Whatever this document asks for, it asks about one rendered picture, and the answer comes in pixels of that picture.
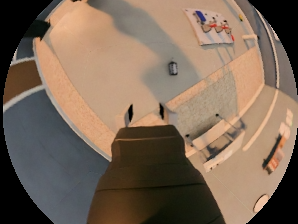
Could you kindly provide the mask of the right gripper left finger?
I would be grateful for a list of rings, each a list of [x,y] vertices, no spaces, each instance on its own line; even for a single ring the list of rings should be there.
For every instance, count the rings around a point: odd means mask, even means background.
[[[117,132],[118,129],[122,127],[128,127],[130,121],[132,121],[133,117],[133,104],[126,105],[126,108],[124,111],[122,111],[121,115],[116,115],[114,119],[116,119],[116,125],[117,125]]]

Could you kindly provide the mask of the white plastic bottle with black cap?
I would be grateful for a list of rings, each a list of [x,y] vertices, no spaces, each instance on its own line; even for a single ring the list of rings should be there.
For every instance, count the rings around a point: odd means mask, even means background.
[[[258,35],[242,35],[243,40],[257,40],[259,39]]]

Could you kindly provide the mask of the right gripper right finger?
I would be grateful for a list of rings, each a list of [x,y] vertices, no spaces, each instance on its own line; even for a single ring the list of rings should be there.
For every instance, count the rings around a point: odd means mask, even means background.
[[[177,112],[172,112],[164,103],[160,103],[160,116],[165,121],[165,124],[172,124],[177,128]]]

